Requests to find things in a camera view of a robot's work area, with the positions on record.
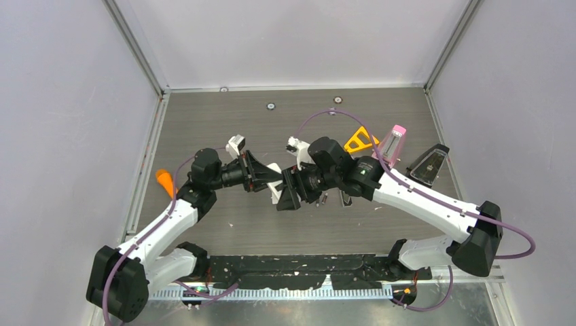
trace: small metal part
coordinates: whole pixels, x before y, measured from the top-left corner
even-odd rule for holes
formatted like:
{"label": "small metal part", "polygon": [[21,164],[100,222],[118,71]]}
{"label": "small metal part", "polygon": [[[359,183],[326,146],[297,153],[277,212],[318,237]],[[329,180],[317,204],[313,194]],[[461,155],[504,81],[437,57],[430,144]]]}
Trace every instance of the small metal part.
{"label": "small metal part", "polygon": [[340,190],[340,200],[342,201],[342,207],[352,206],[352,197],[344,192],[344,190]]}

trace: gray table surface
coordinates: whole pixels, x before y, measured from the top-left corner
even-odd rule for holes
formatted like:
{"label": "gray table surface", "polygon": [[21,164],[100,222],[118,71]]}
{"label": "gray table surface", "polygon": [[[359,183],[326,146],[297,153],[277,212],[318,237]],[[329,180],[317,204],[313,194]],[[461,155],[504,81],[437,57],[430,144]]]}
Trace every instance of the gray table surface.
{"label": "gray table surface", "polygon": [[[341,96],[343,103],[334,104]],[[266,109],[274,103],[276,109]],[[379,88],[347,90],[282,90],[246,92],[198,92],[172,94],[168,102],[151,179],[147,186],[138,231],[155,219],[168,205],[169,197],[156,183],[159,168],[173,172],[199,149],[222,147],[241,134],[264,164],[281,168],[295,164],[285,151],[287,139],[311,114],[329,107],[347,110],[363,118],[377,138],[395,124],[408,131],[396,166],[404,171],[423,151],[438,143],[431,112],[420,88]],[[341,144],[359,125],[344,116],[322,115],[312,120],[301,140],[311,143],[329,136]],[[221,151],[220,158],[230,156]],[[185,181],[189,167],[178,176]],[[450,173],[444,165],[435,190],[456,197]],[[431,225],[394,207],[362,198],[343,208],[338,191],[328,191],[326,205],[303,204],[298,211],[277,212],[270,192],[253,194],[242,187],[222,189],[218,201],[197,225],[184,232],[174,245],[190,241],[211,255],[281,255],[330,253],[388,253],[397,239],[422,239],[441,232]]]}

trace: pink object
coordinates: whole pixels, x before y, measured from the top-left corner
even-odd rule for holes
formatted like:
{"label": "pink object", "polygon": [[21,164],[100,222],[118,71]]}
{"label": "pink object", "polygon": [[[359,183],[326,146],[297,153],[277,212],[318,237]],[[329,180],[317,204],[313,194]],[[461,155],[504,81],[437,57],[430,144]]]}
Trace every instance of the pink object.
{"label": "pink object", "polygon": [[[382,154],[384,161],[392,168],[398,157],[400,151],[404,146],[404,139],[406,137],[406,128],[403,126],[395,125],[392,130],[388,131],[386,137],[378,145],[378,151]],[[373,158],[378,158],[376,153],[372,154]]]}

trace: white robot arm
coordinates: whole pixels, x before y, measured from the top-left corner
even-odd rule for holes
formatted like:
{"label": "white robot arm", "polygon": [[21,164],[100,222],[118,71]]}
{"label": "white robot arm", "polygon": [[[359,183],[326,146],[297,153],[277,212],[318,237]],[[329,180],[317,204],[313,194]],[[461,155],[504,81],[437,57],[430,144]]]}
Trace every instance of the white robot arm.
{"label": "white robot arm", "polygon": [[[204,276],[209,267],[207,252],[194,244],[185,242],[170,255],[159,256],[178,235],[208,213],[216,202],[216,190],[235,185],[242,185],[247,192],[270,189],[278,211],[296,210],[300,202],[313,203],[323,191],[338,188],[350,196],[397,207],[446,234],[426,240],[398,240],[387,259],[389,280],[405,278],[420,268],[449,264],[476,276],[487,276],[490,272],[501,230],[465,216],[464,212],[499,220],[497,205],[485,202],[477,207],[435,192],[394,169],[390,169],[390,174],[385,173],[377,159],[352,158],[340,144],[327,137],[311,144],[290,138],[287,150],[296,156],[297,162],[284,170],[277,164],[263,165],[250,151],[242,151],[244,146],[245,139],[240,135],[229,140],[226,149],[233,160],[228,164],[222,164],[214,149],[198,151],[188,180],[178,191],[172,213],[169,206],[118,248],[104,246],[98,251],[87,300],[102,306],[105,282],[123,255],[125,260],[113,275],[107,302],[110,313],[125,322],[136,318],[148,296],[167,284],[183,276]],[[399,185],[391,175],[404,180],[408,187]],[[461,208],[462,214],[454,214],[423,198],[415,189],[451,202]]]}
{"label": "white robot arm", "polygon": [[[445,234],[425,240],[398,240],[389,254],[391,274],[401,278],[420,268],[455,265],[475,276],[489,275],[502,229],[467,216],[466,212],[500,221],[500,208],[496,204],[484,202],[477,206],[445,196],[394,168],[385,172],[373,157],[352,158],[327,137],[312,144],[291,137],[287,150],[296,156],[297,164],[283,171],[285,187],[277,194],[279,210],[298,209],[300,200],[312,203],[323,190],[337,187],[350,196],[397,207]],[[397,179],[407,186],[399,184]],[[458,207],[459,212],[424,198],[415,189]]]}

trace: white wall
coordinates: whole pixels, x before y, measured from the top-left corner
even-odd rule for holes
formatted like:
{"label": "white wall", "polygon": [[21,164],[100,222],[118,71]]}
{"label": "white wall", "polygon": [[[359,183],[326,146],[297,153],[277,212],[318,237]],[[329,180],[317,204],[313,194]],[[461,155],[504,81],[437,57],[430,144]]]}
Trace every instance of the white wall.
{"label": "white wall", "polygon": [[[536,253],[502,261],[519,325],[576,320],[576,2],[485,1],[433,87],[469,199]],[[526,243],[506,232],[500,253]]]}
{"label": "white wall", "polygon": [[0,325],[85,325],[156,95],[101,1],[0,3]]}
{"label": "white wall", "polygon": [[468,0],[122,0],[175,88],[423,85]]}

